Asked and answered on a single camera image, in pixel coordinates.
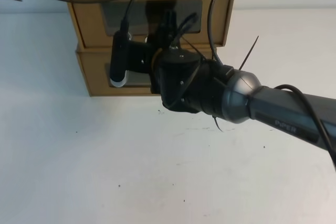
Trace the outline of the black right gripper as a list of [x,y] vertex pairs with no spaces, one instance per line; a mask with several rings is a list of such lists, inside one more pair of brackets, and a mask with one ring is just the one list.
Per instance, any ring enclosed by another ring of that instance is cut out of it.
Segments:
[[151,91],[161,96],[170,111],[223,115],[228,65],[206,59],[200,52],[168,48],[177,33],[176,12],[166,10],[163,18],[153,39],[159,50],[152,58]]

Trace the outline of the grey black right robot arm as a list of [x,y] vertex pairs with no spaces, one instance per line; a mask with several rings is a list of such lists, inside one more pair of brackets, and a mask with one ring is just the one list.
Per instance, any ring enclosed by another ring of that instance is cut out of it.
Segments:
[[168,10],[153,42],[151,88],[170,111],[206,113],[232,123],[252,119],[329,152],[335,158],[335,100],[307,95],[283,84],[263,86],[257,77],[224,65],[215,49],[212,59],[180,46],[181,37],[196,23],[196,13],[181,23]]

